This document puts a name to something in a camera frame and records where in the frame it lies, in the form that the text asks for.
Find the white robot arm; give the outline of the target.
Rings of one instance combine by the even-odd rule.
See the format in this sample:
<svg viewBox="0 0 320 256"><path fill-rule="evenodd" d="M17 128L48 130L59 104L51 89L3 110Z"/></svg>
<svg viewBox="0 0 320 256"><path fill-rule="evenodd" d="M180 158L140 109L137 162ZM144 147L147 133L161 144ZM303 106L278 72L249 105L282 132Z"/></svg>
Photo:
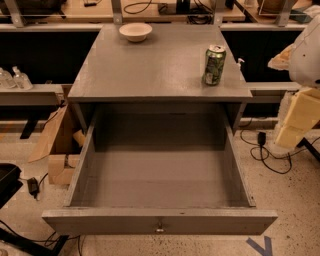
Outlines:
<svg viewBox="0 0 320 256"><path fill-rule="evenodd" d="M315 16L293 44L272 58L268 66L289 71L301 85L281 100L271 148L277 154L293 151L305 134L320 121L320 15Z"/></svg>

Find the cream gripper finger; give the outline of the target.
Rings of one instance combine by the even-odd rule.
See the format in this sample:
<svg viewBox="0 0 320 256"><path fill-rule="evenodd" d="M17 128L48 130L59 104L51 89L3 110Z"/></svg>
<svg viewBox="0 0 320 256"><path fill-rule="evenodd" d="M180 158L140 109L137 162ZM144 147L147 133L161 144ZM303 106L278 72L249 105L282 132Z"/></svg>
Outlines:
<svg viewBox="0 0 320 256"><path fill-rule="evenodd" d="M294 149L319 121L319 89L286 92L280 103L278 123L275 127L275 145L283 149Z"/></svg>

